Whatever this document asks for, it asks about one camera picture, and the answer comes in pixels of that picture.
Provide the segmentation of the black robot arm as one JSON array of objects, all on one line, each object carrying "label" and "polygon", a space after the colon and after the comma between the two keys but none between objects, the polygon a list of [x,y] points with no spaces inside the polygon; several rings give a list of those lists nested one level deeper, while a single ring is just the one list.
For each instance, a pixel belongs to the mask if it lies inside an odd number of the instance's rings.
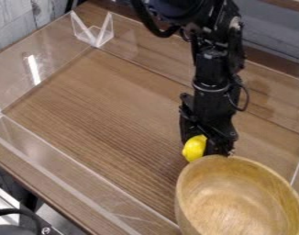
[{"label": "black robot arm", "polygon": [[202,155],[228,156],[238,141],[232,116],[248,92],[239,72],[246,66],[242,15],[234,0],[131,0],[138,17],[159,38],[179,34],[191,45],[194,93],[180,94],[182,142],[206,138]]}]

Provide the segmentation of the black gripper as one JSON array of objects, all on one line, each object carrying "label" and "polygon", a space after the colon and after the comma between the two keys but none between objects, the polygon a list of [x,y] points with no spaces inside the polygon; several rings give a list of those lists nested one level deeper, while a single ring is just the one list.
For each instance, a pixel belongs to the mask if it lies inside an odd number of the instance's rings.
[{"label": "black gripper", "polygon": [[230,156],[234,152],[234,143],[238,141],[238,133],[232,125],[235,109],[228,97],[223,94],[198,92],[195,95],[182,93],[180,99],[182,142],[187,143],[192,137],[204,135],[204,154]]}]

